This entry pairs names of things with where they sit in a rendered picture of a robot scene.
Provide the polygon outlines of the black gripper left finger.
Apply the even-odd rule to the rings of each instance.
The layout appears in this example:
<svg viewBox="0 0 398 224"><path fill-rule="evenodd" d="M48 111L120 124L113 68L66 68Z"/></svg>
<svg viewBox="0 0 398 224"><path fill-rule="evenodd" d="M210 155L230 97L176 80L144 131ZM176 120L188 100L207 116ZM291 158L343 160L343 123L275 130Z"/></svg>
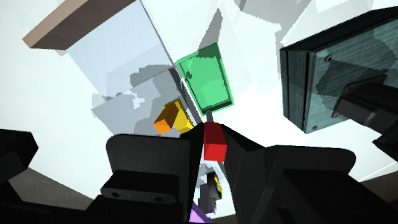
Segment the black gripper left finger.
<svg viewBox="0 0 398 224"><path fill-rule="evenodd" d="M200 122L179 138L112 135L106 143L112 173L117 169L123 169L178 176L183 221L189 222L203 150L204 131L205 123Z"/></svg>

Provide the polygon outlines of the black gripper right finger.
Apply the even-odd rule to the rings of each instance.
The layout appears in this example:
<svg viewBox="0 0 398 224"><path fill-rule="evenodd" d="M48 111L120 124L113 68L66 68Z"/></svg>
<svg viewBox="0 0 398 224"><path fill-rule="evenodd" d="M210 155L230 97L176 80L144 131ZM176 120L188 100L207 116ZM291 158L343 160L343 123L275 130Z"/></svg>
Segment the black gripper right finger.
<svg viewBox="0 0 398 224"><path fill-rule="evenodd" d="M350 173L356 155L350 149L274 144L262 146L220 124L226 143L224 166L237 224L259 224L284 169Z"/></svg>

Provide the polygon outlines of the yellow wheel chock with orange handle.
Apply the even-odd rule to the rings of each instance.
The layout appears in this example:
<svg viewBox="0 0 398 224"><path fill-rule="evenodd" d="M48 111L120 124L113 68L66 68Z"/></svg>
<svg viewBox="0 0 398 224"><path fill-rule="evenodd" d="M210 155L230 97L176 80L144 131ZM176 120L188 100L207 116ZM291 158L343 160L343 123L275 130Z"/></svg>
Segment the yellow wheel chock with orange handle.
<svg viewBox="0 0 398 224"><path fill-rule="evenodd" d="M165 104L163 108L153 123L159 134L170 131L173 124L180 133L185 133L194 127L179 98Z"/></svg>

